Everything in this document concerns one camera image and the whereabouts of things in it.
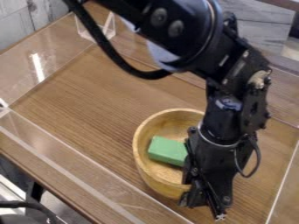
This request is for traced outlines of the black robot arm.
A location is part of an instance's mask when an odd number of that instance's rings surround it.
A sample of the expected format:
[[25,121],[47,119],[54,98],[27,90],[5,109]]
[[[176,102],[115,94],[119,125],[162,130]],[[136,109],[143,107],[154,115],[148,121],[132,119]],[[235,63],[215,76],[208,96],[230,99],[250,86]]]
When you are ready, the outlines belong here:
[[207,108],[184,141],[183,207],[208,207],[222,220],[232,205],[232,181],[250,177],[248,159],[260,155],[258,131],[271,117],[271,68],[262,52],[239,35],[234,13],[218,0],[95,0],[115,12],[148,43],[158,69],[131,66],[78,0],[63,0],[115,64],[131,75],[162,79],[190,72],[206,80]]

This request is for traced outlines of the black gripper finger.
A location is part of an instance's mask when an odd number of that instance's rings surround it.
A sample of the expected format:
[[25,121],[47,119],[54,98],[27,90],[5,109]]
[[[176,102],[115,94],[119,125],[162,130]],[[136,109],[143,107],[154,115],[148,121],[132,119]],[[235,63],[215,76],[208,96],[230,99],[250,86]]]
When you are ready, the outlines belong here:
[[180,207],[203,207],[206,205],[206,194],[200,182],[191,183],[191,190],[186,192],[179,200]]

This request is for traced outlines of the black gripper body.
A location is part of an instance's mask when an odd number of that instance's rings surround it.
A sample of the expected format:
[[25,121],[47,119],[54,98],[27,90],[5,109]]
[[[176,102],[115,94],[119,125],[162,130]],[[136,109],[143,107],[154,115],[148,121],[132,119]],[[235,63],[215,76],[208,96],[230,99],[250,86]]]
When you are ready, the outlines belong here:
[[236,174],[250,178],[260,166],[258,134],[244,135],[232,145],[215,144],[191,126],[184,139],[187,157],[183,164],[182,183],[192,187],[200,182],[206,194],[206,205],[215,221],[223,221],[232,205],[232,184]]

